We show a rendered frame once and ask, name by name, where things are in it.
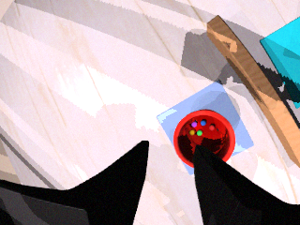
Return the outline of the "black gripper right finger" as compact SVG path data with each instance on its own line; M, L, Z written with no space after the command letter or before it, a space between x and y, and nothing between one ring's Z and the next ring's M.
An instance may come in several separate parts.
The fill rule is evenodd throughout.
M195 145L192 161L203 225L300 225L300 203L271 195L206 146Z

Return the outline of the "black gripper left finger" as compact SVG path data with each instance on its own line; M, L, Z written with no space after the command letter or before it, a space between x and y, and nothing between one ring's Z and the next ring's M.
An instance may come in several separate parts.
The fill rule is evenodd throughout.
M142 140L102 172L68 190L0 179L0 224L132 225L145 183L149 142Z

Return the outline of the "tan flat bar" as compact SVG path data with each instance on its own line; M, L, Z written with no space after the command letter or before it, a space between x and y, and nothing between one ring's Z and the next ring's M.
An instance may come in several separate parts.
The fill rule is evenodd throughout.
M300 169L300 130L293 121L292 114L286 109L284 101L278 96L278 91L220 15L214 16L213 20L206 23L206 33L255 98L256 104L262 109L263 116L267 117L270 127L277 134L290 160Z

